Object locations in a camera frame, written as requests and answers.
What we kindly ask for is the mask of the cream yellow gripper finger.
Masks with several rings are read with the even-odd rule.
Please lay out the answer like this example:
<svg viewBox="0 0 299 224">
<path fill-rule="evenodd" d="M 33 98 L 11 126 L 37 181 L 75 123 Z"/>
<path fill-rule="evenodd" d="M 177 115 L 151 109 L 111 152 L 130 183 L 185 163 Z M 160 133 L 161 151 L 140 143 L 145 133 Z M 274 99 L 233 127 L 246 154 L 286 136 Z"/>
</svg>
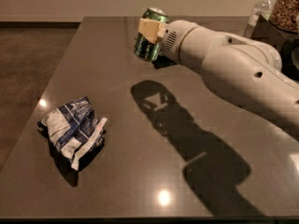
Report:
<svg viewBox="0 0 299 224">
<path fill-rule="evenodd" d="M 139 20 L 138 32 L 151 44 L 157 44 L 163 40 L 166 24 L 160 21 L 143 19 Z"/>
</svg>

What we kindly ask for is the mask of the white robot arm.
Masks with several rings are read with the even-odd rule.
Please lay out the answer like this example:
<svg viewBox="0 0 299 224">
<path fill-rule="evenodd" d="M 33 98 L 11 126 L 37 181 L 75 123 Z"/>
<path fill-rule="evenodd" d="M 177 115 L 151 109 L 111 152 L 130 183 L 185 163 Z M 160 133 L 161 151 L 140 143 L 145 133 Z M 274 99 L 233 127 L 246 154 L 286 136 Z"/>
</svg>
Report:
<svg viewBox="0 0 299 224">
<path fill-rule="evenodd" d="M 298 136 L 299 85 L 282 74 L 273 47 L 189 21 L 141 19 L 138 32 L 159 44 L 165 57 L 198 73 L 215 95 Z"/>
</svg>

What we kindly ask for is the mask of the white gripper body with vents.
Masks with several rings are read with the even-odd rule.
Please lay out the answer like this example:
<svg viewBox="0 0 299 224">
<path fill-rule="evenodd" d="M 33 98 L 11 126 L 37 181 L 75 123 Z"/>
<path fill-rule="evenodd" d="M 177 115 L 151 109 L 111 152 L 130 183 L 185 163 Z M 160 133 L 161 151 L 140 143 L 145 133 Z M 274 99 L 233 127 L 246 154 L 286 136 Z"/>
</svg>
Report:
<svg viewBox="0 0 299 224">
<path fill-rule="evenodd" d="M 172 21 L 165 27 L 158 64 L 185 63 L 199 45 L 195 32 L 199 25 L 190 21 Z"/>
</svg>

